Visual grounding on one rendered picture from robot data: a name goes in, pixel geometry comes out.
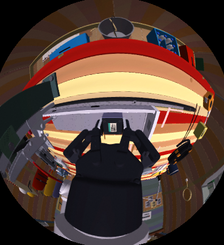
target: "striped surface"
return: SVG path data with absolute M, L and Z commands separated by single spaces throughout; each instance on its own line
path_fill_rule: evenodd
M 15 48 L 8 56 L 0 73 L 0 105 L 23 90 L 29 81 L 29 65 L 48 45 L 76 28 L 100 22 L 112 15 L 154 26 L 180 39 L 194 51 L 195 57 L 204 59 L 205 71 L 200 71 L 200 73 L 215 93 L 224 99 L 224 74 L 223 67 L 220 67 L 224 64 L 217 61 L 210 48 L 196 33 L 198 29 L 193 30 L 185 20 L 143 1 L 110 0 L 100 2 L 85 0 L 48 15 L 30 31 L 26 30 L 25 36 L 18 43 L 16 42 Z M 97 33 L 93 32 L 92 35 L 97 40 L 102 39 L 98 31 Z M 41 65 L 39 63 L 35 69 L 39 69 Z M 189 187 L 192 191 L 192 198 L 189 202 L 184 201 L 182 190 L 179 190 L 185 186 L 185 178 L 188 178 L 188 185 L 190 185 L 205 174 L 211 175 L 211 170 L 215 166 L 219 166 L 218 164 L 222 163 L 221 160 L 224 160 L 224 101 L 218 96 L 215 96 L 213 109 L 206 125 L 208 130 L 204 137 L 195 142 L 192 152 L 178 164 L 179 173 L 173 176 L 162 175 L 163 228 L 165 233 L 170 233 L 180 227 L 202 207 L 201 184 L 208 176 Z M 29 211 L 33 218 L 51 220 L 43 218 L 45 213 L 51 214 L 51 206 L 53 209 L 56 207 L 55 204 L 50 203 L 51 197 L 45 197 L 49 202 L 47 204 L 47 199 L 44 200 L 42 195 L 30 198 L 28 195 L 20 193 L 19 189 L 11 183 L 8 187 L 25 210 L 28 210 L 28 206 L 29 210 L 35 210 L 32 213 Z

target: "blue crate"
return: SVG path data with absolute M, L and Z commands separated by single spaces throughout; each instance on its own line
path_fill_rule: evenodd
M 55 50 L 52 54 L 50 54 L 49 56 L 50 61 L 56 58 L 57 56 L 59 56 L 60 54 L 68 51 L 69 49 L 75 48 L 77 46 L 80 46 L 82 44 L 89 43 L 89 42 L 90 42 L 89 36 L 86 33 L 81 34 L 69 40 L 68 42 L 64 43 L 57 50 Z
M 179 51 L 179 48 L 178 48 L 178 45 L 177 45 L 176 38 L 174 36 L 170 35 L 167 32 L 164 32 L 164 31 L 161 31 L 159 29 L 153 28 L 149 32 L 149 34 L 146 36 L 147 42 L 148 43 L 155 44 L 155 45 L 158 45 L 158 46 L 161 46 L 161 47 L 167 49 L 167 45 L 166 45 L 165 39 L 162 40 L 161 43 L 159 43 L 158 35 L 159 36 L 162 36 L 163 35 L 166 39 L 167 38 L 173 39 L 169 44 L 171 44 L 172 46 L 174 45 L 175 47 L 170 52 L 174 52 L 175 54 L 177 54 L 178 56 L 180 56 L 180 51 Z

